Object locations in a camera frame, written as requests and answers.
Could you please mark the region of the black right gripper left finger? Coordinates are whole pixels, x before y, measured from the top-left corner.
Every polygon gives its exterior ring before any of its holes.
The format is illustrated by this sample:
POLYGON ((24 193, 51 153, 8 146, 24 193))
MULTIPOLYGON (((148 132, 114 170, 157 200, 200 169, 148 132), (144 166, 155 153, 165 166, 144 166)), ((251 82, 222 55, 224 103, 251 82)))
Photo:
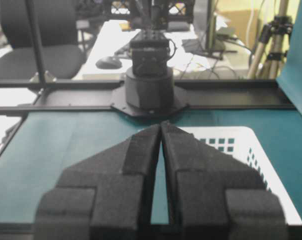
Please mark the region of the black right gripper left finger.
POLYGON ((151 222, 161 128, 65 168, 44 193, 34 219, 36 240, 136 240, 151 222))

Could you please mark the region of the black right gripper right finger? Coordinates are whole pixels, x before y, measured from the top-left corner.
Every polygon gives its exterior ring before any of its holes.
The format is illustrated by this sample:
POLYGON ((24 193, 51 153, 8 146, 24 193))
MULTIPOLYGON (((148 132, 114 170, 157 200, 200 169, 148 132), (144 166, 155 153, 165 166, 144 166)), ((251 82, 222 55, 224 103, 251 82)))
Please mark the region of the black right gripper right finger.
POLYGON ((279 198, 259 173, 192 134, 161 124, 173 218, 184 240, 286 240, 279 198))

